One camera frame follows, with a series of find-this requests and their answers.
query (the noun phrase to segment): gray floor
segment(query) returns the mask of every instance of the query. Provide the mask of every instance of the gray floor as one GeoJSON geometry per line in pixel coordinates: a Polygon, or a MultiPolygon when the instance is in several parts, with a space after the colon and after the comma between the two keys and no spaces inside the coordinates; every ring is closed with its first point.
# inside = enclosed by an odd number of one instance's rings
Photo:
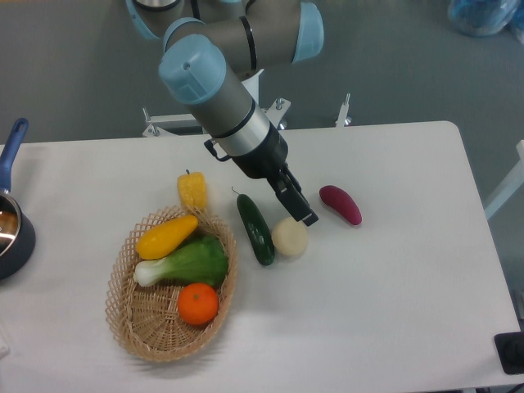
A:
{"type": "MultiPolygon", "coordinates": [[[[351,92],[358,125],[452,121],[485,199],[524,139],[524,46],[508,31],[456,33],[445,0],[314,2],[323,52],[266,70],[261,106],[285,97],[290,128],[329,127],[351,92]]],[[[0,53],[0,142],[21,116],[41,142],[138,137],[143,106],[186,113],[158,79],[160,46],[139,38],[120,0],[3,2],[0,53]]],[[[490,226],[509,288],[524,287],[524,189],[490,226]]]]}

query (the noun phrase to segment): metal bracket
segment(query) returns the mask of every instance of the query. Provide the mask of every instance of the metal bracket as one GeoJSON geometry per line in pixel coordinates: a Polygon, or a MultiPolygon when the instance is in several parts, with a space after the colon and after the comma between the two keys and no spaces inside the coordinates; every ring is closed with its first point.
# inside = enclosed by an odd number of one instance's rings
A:
{"type": "Polygon", "coordinates": [[[190,114],[149,117],[146,108],[142,108],[142,111],[147,126],[142,133],[144,137],[176,137],[176,133],[170,133],[166,129],[184,129],[200,126],[197,120],[190,114]]]}
{"type": "MultiPolygon", "coordinates": [[[[269,121],[278,130],[287,128],[287,122],[283,119],[287,110],[291,107],[291,102],[284,98],[277,98],[269,109],[264,109],[269,121]]],[[[142,133],[144,137],[176,137],[176,133],[171,133],[166,129],[186,129],[191,127],[201,127],[198,121],[191,114],[184,115],[164,115],[149,116],[147,109],[142,108],[146,129],[142,133]]]]}
{"type": "Polygon", "coordinates": [[[351,94],[346,94],[346,100],[342,103],[341,109],[338,112],[337,121],[335,122],[336,128],[343,128],[343,127],[349,127],[351,125],[351,122],[353,121],[348,115],[348,111],[350,109],[350,97],[351,94]]]}
{"type": "Polygon", "coordinates": [[[486,199],[484,211],[487,219],[490,219],[524,184],[524,141],[517,144],[517,152],[520,160],[486,199]]]}
{"type": "Polygon", "coordinates": [[[287,128],[287,122],[282,118],[290,107],[291,101],[279,97],[275,100],[272,106],[270,106],[268,109],[264,109],[264,113],[266,116],[268,116],[271,124],[279,131],[282,131],[283,129],[287,128]]]}

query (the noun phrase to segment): cucumber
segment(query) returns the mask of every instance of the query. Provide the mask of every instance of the cucumber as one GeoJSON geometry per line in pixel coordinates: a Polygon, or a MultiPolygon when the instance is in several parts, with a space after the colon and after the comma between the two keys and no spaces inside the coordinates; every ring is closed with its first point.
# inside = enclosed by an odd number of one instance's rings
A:
{"type": "Polygon", "coordinates": [[[275,261],[275,246],[259,208],[246,194],[238,194],[237,208],[256,260],[263,266],[270,266],[275,261]]]}

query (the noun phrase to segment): white table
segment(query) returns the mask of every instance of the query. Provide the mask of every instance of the white table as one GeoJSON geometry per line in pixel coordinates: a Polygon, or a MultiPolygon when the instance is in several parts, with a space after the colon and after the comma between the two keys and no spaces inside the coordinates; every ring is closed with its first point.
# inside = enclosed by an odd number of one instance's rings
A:
{"type": "Polygon", "coordinates": [[[493,337],[519,329],[459,131],[450,123],[283,132],[320,220],[298,260],[257,264],[236,210],[252,196],[270,227],[286,211],[264,180],[215,161],[206,136],[25,144],[12,195],[37,231],[31,261],[0,283],[0,391],[434,391],[524,382],[493,337]],[[112,339],[107,281],[129,231],[178,204],[176,178],[205,172],[211,208],[239,245],[220,334],[174,364],[112,339]],[[352,228],[318,190],[346,189],[352,228]]]}

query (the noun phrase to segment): blue pot handle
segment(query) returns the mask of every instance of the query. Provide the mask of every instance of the blue pot handle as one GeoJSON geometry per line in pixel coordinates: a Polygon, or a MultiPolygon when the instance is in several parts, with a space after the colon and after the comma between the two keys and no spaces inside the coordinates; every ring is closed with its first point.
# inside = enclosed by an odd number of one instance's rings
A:
{"type": "Polygon", "coordinates": [[[0,190],[7,192],[11,190],[11,168],[28,127],[29,121],[27,119],[18,119],[13,125],[13,130],[9,134],[6,146],[0,156],[0,190]]]}

